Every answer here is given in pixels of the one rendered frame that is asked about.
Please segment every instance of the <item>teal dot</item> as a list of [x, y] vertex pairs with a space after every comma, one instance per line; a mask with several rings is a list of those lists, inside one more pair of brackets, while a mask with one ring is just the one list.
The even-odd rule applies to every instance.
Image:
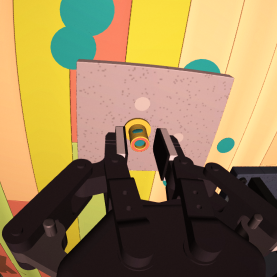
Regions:
[[132, 131], [133, 134], [142, 133], [143, 129], [135, 129]]
[[184, 69], [191, 69], [191, 70], [199, 70], [199, 71], [207, 71], [207, 72], [215, 72], [215, 73], [220, 73], [220, 69], [218, 66], [208, 60], [208, 59], [196, 59], [190, 63], [188, 63]]
[[137, 140], [134, 145], [136, 147], [140, 147], [140, 146], [143, 146], [145, 144], [145, 141], [144, 140]]
[[85, 30], [75, 31], [70, 27], [55, 33], [50, 48], [55, 61], [71, 70], [76, 69], [79, 59], [93, 60], [96, 54], [94, 37]]
[[235, 141], [230, 137], [226, 137], [218, 143], [217, 150], [220, 153], [227, 153], [233, 149], [234, 145]]
[[115, 5], [113, 0], [62, 0], [59, 11], [66, 27], [84, 29], [96, 36], [112, 23]]

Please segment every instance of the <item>square board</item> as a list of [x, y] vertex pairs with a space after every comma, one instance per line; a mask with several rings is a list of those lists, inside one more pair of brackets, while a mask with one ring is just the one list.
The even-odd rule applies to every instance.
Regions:
[[142, 118], [151, 126], [150, 146], [135, 152], [127, 141], [127, 165], [133, 171], [157, 171], [157, 128], [174, 135], [195, 165], [205, 165], [234, 78], [178, 67], [79, 59], [76, 82], [79, 159], [101, 161], [106, 134]]

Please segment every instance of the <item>colorful background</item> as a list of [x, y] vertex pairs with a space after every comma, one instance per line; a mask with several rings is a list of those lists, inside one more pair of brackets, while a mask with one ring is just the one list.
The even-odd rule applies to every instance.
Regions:
[[[275, 0], [0, 0], [0, 230], [78, 157], [78, 59], [231, 75], [206, 163], [276, 166], [276, 28]], [[166, 200], [155, 171], [130, 174], [142, 199]], [[66, 232], [67, 253], [104, 206], [93, 196]], [[20, 268], [2, 232], [0, 244], [4, 277], [47, 276]]]

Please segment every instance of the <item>brass bushing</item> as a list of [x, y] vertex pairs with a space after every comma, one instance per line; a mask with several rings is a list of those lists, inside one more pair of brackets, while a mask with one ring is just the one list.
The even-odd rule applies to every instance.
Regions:
[[134, 151], [143, 152], [148, 149], [151, 127], [146, 120], [134, 118], [126, 123], [125, 128], [126, 137], [130, 140], [130, 146]]

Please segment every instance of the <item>pink speckled board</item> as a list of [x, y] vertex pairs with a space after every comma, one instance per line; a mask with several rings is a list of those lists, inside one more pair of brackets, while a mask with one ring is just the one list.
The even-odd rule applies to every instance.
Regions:
[[[157, 128], [176, 135], [184, 154], [195, 165], [204, 166], [233, 81], [230, 75], [213, 72], [80, 59], [77, 62], [78, 157], [92, 163], [101, 161], [105, 135], [133, 118], [142, 118], [151, 126], [150, 147], [135, 152], [128, 141], [129, 170], [158, 170], [153, 154]], [[137, 109], [140, 109], [139, 98], [145, 100], [146, 106], [150, 104], [148, 109]]]

